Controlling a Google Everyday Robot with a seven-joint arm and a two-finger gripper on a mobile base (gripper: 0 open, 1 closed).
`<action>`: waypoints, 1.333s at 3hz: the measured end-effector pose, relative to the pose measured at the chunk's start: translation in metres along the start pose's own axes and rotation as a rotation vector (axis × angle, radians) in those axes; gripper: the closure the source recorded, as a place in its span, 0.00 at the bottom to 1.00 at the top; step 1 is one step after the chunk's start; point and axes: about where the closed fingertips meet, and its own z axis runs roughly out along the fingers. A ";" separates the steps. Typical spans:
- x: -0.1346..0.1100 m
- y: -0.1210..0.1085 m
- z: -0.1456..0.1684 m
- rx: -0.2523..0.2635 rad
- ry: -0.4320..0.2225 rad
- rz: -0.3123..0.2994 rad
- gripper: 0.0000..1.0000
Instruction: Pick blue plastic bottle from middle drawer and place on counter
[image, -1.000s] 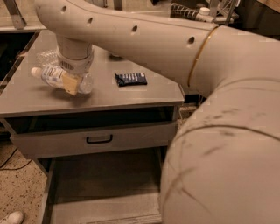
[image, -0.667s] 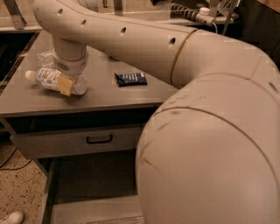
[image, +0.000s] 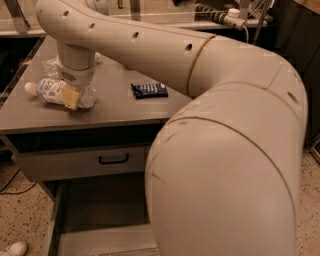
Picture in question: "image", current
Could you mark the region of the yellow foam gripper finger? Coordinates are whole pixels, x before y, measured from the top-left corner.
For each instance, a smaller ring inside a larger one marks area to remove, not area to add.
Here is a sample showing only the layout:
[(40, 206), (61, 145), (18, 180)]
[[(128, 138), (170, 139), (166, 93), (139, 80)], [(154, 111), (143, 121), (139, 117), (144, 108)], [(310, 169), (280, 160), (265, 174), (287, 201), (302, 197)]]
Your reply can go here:
[(76, 110), (79, 106), (82, 91), (71, 85), (62, 87), (62, 99), (65, 107), (71, 110)]

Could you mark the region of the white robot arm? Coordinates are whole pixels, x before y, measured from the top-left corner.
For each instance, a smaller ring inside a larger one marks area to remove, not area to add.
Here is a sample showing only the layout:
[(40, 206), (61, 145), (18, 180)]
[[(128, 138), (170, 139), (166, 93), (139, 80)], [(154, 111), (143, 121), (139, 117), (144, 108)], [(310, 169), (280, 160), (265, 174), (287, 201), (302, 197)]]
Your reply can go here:
[(145, 187), (161, 256), (296, 256), (308, 104), (297, 71), (209, 33), (38, 0), (64, 67), (97, 52), (186, 95), (154, 140)]

